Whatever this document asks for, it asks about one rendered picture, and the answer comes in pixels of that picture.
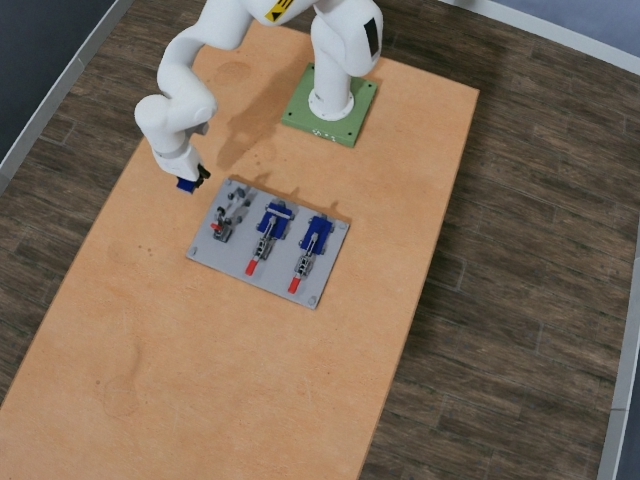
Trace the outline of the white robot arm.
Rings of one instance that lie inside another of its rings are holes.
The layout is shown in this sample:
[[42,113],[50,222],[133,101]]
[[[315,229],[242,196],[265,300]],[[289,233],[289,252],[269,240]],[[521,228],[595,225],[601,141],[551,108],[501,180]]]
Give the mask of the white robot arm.
[[372,0],[207,0],[198,22],[177,35],[164,53],[157,80],[165,97],[147,96],[135,109],[136,122],[156,154],[181,156],[193,133],[206,135],[208,120],[217,113],[216,98],[192,70],[204,45],[235,50],[254,17],[265,26],[278,26],[312,5],[317,13],[311,26],[315,86],[309,106],[324,120],[346,117],[354,104],[351,76],[368,74],[381,52],[383,17]]

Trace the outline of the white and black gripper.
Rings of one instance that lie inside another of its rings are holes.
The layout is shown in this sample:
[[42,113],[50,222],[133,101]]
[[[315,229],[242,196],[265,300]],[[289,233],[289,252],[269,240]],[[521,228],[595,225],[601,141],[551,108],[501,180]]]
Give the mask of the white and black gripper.
[[192,181],[196,188],[203,184],[204,179],[209,179],[211,176],[211,173],[204,168],[204,162],[191,142],[188,143],[186,151],[174,159],[159,158],[153,147],[152,151],[161,169],[177,175],[178,180],[182,177]]

